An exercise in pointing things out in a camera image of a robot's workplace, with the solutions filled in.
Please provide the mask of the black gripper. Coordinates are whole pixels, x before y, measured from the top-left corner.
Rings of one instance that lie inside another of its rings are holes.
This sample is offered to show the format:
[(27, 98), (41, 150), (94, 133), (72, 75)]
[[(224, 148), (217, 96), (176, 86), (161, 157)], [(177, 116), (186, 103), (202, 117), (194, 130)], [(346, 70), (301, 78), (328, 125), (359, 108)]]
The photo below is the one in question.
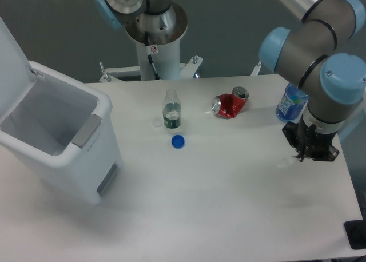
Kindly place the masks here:
[(303, 162), (304, 159), (313, 161), (334, 161), (339, 150), (332, 144), (336, 133), (322, 134), (316, 132), (317, 126), (306, 125), (303, 120), (298, 123), (287, 122), (282, 132), (289, 145), (296, 151), (295, 158)]

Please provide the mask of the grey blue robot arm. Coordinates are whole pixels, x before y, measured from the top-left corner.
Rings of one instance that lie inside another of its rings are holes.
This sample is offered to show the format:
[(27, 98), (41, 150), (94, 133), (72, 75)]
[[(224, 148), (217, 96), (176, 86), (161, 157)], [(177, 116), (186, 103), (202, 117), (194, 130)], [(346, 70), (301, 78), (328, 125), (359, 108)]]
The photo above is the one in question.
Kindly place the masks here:
[[(272, 30), (261, 44), (259, 58), (272, 72), (309, 96), (298, 122), (283, 133), (297, 158), (333, 161), (332, 140), (365, 92), (365, 62), (336, 53), (365, 24), (359, 0), (279, 0), (302, 23), (299, 31)], [(172, 0), (94, 0), (111, 27), (123, 27), (136, 44), (144, 80), (185, 78), (180, 63), (180, 39), (188, 21)]]

